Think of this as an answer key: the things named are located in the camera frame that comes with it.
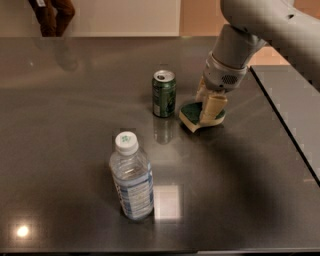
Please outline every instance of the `white wall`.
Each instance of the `white wall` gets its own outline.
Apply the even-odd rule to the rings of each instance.
[[[66,36],[177,36],[180,0],[73,0]],[[0,36],[40,36],[27,0],[0,0]]]

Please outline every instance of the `can lid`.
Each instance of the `can lid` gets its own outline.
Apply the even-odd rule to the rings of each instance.
[[[170,82],[175,78],[175,74],[169,70],[159,70],[153,75],[158,82]]]
[[[116,137],[116,150],[121,155],[132,155],[138,150],[138,148],[138,139],[133,132],[122,132]]]

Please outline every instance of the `bottle label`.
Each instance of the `bottle label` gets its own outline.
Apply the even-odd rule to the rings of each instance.
[[[130,186],[115,181],[122,209],[127,216],[134,219],[144,217],[153,208],[153,181],[150,164],[148,169],[148,173],[139,177],[135,184],[130,182]]]

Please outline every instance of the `dark table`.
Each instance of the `dark table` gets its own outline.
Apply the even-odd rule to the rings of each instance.
[[[0,252],[320,250],[319,186],[252,73],[222,125],[179,121],[214,41],[0,39]],[[178,83],[167,119],[152,114],[160,68]],[[122,130],[153,166],[155,210],[138,223],[108,169]]]

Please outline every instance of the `sponge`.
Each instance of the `sponge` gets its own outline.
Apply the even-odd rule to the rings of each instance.
[[[202,112],[202,102],[195,102],[185,105],[181,108],[179,113],[180,120],[188,127],[191,132],[195,132],[201,127],[216,126],[223,122],[226,112],[221,110],[221,112],[212,118],[211,120],[206,120],[205,122],[200,122],[200,115]]]

